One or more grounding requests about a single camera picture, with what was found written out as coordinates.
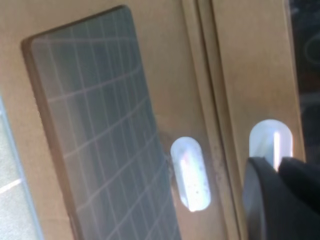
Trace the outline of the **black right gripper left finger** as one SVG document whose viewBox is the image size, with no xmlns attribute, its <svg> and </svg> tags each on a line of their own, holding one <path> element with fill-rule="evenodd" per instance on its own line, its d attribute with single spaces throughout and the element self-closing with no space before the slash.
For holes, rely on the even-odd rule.
<svg viewBox="0 0 320 240">
<path fill-rule="evenodd" d="M 250 240 L 298 240 L 299 202 L 262 157 L 249 157 L 242 200 Z"/>
</svg>

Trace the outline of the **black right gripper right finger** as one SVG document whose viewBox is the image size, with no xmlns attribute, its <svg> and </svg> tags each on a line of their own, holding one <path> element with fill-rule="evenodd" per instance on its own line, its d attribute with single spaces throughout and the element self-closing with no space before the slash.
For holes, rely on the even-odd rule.
<svg viewBox="0 0 320 240">
<path fill-rule="evenodd" d="M 277 195 L 279 240 L 320 238 L 320 168 L 285 157 L 279 168 L 281 183 Z"/>
</svg>

